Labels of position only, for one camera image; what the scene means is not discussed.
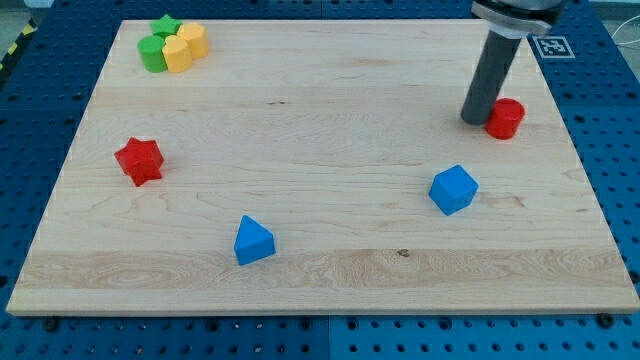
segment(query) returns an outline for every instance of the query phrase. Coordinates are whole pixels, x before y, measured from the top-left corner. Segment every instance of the plastic block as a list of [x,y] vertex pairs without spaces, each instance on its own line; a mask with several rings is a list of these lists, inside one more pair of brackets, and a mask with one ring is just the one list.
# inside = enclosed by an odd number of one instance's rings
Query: plastic block
[[518,101],[509,98],[499,99],[493,105],[493,111],[484,128],[496,139],[511,139],[518,131],[524,114],[524,106]]
[[195,22],[182,25],[178,36],[187,42],[193,59],[205,57],[209,53],[209,40],[204,26]]
[[160,166],[164,158],[155,140],[140,141],[132,137],[114,156],[124,173],[131,176],[136,186],[148,180],[162,179]]
[[138,42],[138,52],[144,64],[144,68],[152,73],[167,70],[167,63],[162,55],[164,39],[159,36],[146,36]]
[[160,19],[151,22],[151,31],[153,35],[165,39],[169,35],[175,35],[181,25],[181,20],[176,20],[169,15],[164,15]]
[[233,250],[238,264],[246,265],[276,253],[273,234],[256,221],[244,215]]
[[164,55],[164,60],[167,63],[169,72],[183,72],[193,65],[193,59],[191,58],[191,52],[189,51],[187,42],[175,35],[167,36],[165,45],[162,48],[162,54]]
[[478,183],[462,166],[456,165],[436,175],[429,196],[449,216],[471,204]]

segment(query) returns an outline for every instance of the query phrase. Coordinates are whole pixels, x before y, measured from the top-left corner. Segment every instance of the wood grain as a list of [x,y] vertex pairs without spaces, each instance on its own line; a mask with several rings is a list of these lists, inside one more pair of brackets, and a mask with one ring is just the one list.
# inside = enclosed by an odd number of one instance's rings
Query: wood grain
[[[42,218],[14,315],[629,313],[640,306],[531,49],[511,141],[459,119],[481,21],[205,21],[211,54],[145,72],[123,22]],[[134,188],[113,152],[158,141]],[[480,183],[444,216],[426,196]],[[239,220],[277,255],[240,267]]]

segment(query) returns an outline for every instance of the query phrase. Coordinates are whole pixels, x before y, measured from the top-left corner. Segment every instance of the blue triangular block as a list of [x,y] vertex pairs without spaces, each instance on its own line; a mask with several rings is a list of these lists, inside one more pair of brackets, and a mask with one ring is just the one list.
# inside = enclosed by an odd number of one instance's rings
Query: blue triangular block
[[247,215],[242,216],[233,250],[240,265],[276,253],[273,234]]

